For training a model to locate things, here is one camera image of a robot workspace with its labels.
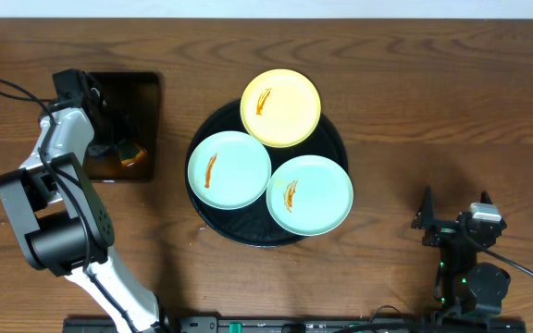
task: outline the dark wood grain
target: dark wood grain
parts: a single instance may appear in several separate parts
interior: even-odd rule
[[[95,188],[128,266],[177,315],[423,313],[437,305],[439,251],[409,227],[427,184],[446,217],[488,190],[509,225],[494,249],[533,268],[533,21],[0,19],[1,78],[51,97],[66,68],[162,77],[154,181]],[[318,88],[355,198],[333,232],[261,250],[205,228],[184,158],[201,123],[272,68]],[[38,113],[0,97],[0,174],[32,149]],[[533,332],[533,280],[499,266],[513,279],[503,313]],[[0,204],[0,331],[58,332],[68,315],[102,313],[25,263]]]

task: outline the black tray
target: black tray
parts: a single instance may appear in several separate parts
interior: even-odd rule
[[[240,118],[240,100],[231,102],[217,110],[201,125],[201,128],[192,138],[191,146],[186,154],[184,179],[194,209],[209,227],[222,236],[245,245],[275,247],[303,240],[305,236],[286,231],[271,217],[267,208],[266,192],[252,204],[235,210],[221,210],[211,207],[203,203],[192,192],[191,185],[186,180],[188,179],[188,164],[192,151],[207,137],[224,130],[247,133]],[[349,162],[341,136],[324,115],[320,116],[320,121],[314,132],[303,142],[290,148],[266,147],[266,150],[270,156],[273,172],[290,159],[307,154],[329,158],[349,172]]]

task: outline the white wall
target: white wall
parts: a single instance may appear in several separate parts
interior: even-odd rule
[[[0,18],[533,19],[533,0],[0,0]]]

